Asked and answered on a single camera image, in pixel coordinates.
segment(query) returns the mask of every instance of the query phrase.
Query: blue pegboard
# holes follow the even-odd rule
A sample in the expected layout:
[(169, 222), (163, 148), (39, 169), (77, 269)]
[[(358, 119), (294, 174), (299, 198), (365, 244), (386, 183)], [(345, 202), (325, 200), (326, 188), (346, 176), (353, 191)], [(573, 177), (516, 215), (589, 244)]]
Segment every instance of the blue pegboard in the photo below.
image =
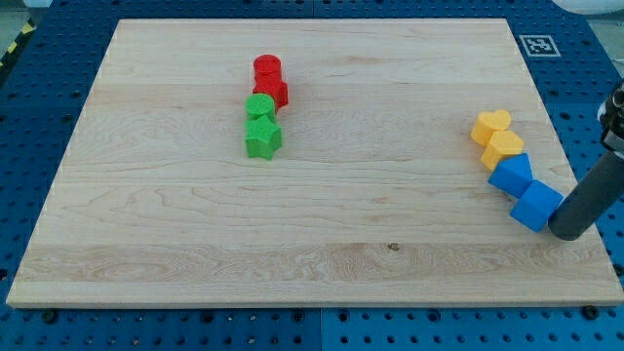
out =
[[(0, 90), (2, 301), (117, 20), (127, 18), (506, 18), (577, 177), (604, 152), (595, 114), (619, 80), (586, 20), (550, 0), (56, 0)], [(531, 56), (521, 35), (550, 36), (560, 56)], [(624, 199), (598, 225), (624, 273)], [(2, 304), (0, 350), (624, 349), (624, 308), (598, 312), (590, 320), (580, 307), (51, 312)]]

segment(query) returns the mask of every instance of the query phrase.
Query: toy block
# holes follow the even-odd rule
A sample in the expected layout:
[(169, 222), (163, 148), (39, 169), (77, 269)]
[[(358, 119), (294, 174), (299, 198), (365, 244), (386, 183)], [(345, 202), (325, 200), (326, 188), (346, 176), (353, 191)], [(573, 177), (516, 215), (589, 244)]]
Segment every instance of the toy block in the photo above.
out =
[(513, 156), (498, 163), (489, 183), (517, 198), (523, 196), (533, 181), (528, 154)]
[(481, 162), (490, 171), (494, 171), (498, 163), (511, 156), (523, 152), (525, 142), (512, 131), (496, 131), (487, 143)]
[(271, 122), (275, 122), (275, 100), (268, 94), (252, 94), (245, 101), (245, 110), (250, 120), (267, 116)]
[(265, 93), (275, 100), (275, 112), (289, 104), (289, 86), (286, 82), (273, 79), (262, 79), (257, 81), (253, 88), (253, 93)]
[(539, 180), (534, 180), (511, 211), (511, 217), (534, 232), (540, 231), (564, 196)]
[(273, 153), (282, 147), (282, 128), (264, 115), (245, 123), (245, 145), (249, 157), (271, 160)]
[(260, 55), (253, 61), (253, 77), (255, 81), (262, 78), (282, 80), (282, 62), (273, 55)]
[(477, 117), (477, 123), (470, 132), (470, 137), (480, 146), (486, 146), (494, 132), (504, 131), (510, 124), (511, 114), (506, 110), (481, 112)]

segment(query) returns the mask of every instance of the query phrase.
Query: green star block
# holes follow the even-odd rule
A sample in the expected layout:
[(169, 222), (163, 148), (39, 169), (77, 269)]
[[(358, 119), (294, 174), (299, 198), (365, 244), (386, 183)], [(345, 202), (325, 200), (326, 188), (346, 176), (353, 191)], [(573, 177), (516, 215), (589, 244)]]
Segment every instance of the green star block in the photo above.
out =
[(282, 147), (282, 128), (267, 116), (246, 122), (245, 128), (245, 145), (249, 157), (271, 160), (273, 152)]
[(250, 120), (267, 116), (271, 122), (275, 123), (275, 100), (268, 94), (252, 94), (245, 101), (245, 110)]

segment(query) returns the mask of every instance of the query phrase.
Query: blue block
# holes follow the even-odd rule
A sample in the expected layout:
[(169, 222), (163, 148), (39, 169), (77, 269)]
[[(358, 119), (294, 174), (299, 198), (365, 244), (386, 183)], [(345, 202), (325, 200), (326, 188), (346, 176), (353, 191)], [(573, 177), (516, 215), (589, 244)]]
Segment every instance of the blue block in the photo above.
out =
[(564, 196), (539, 180), (534, 180), (511, 211), (511, 216), (532, 231), (540, 231)]
[(489, 183), (520, 198), (533, 181), (528, 154), (523, 153), (501, 161), (489, 178)]

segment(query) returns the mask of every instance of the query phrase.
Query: wooden board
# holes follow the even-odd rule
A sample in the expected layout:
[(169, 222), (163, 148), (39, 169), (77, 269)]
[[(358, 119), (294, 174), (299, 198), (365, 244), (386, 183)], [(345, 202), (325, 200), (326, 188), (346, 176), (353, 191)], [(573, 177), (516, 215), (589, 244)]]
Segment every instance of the wooden board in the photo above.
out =
[[(290, 84), (244, 148), (251, 63)], [(503, 19), (122, 20), (15, 279), (14, 307), (618, 304), (592, 227), (532, 233), (469, 138), (509, 109), (574, 180)]]

